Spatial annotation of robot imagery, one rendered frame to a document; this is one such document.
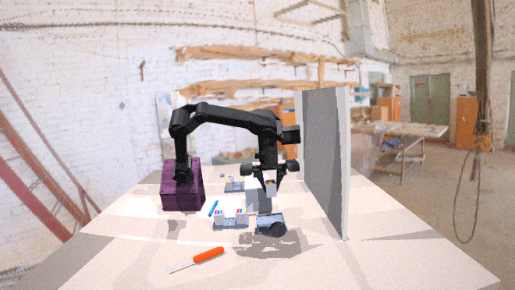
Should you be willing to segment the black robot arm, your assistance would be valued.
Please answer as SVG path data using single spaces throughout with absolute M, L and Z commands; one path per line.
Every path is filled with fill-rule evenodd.
M 190 114 L 195 115 L 190 118 Z M 207 102 L 187 104 L 172 112 L 169 124 L 170 137 L 174 138 L 176 159 L 172 179 L 179 185 L 194 183 L 192 168 L 193 155 L 186 152 L 186 135 L 198 126 L 209 122 L 248 129 L 258 136 L 259 147 L 276 147 L 300 143 L 300 125 L 282 126 L 282 120 L 273 110 L 256 108 L 251 111 L 227 108 Z

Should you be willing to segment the black cylinder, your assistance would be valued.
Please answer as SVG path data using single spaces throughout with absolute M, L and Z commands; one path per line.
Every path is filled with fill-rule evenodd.
M 270 232 L 276 238 L 282 237 L 286 234 L 286 226 L 281 221 L 275 221 L 270 226 Z

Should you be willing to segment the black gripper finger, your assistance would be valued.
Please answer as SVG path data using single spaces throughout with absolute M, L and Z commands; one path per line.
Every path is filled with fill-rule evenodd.
M 263 190 L 266 193 L 266 186 L 265 186 L 265 181 L 264 181 L 263 173 L 261 173 L 261 175 L 255 175 L 254 178 L 257 178 L 257 180 L 261 183 L 261 185 L 263 187 Z
M 286 173 L 279 173 L 279 171 L 277 170 L 277 177 L 276 177 L 277 192 L 279 191 L 279 187 L 280 187 L 281 181 L 282 181 L 282 179 L 283 179 L 283 177 L 285 175 L 287 175 L 287 172 Z

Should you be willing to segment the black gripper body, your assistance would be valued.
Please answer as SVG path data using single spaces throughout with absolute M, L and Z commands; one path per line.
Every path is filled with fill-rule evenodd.
M 279 173 L 298 172 L 300 170 L 299 163 L 296 159 L 286 160 L 286 163 L 279 164 L 278 150 L 276 147 L 259 147 L 260 164 L 252 165 L 252 163 L 242 163 L 240 165 L 240 176 L 261 175 L 262 171 L 278 170 Z

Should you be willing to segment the grey flat panel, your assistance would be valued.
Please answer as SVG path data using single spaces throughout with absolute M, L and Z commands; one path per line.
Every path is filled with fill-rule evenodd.
M 349 87 L 294 91 L 298 173 L 342 240 L 350 205 Z

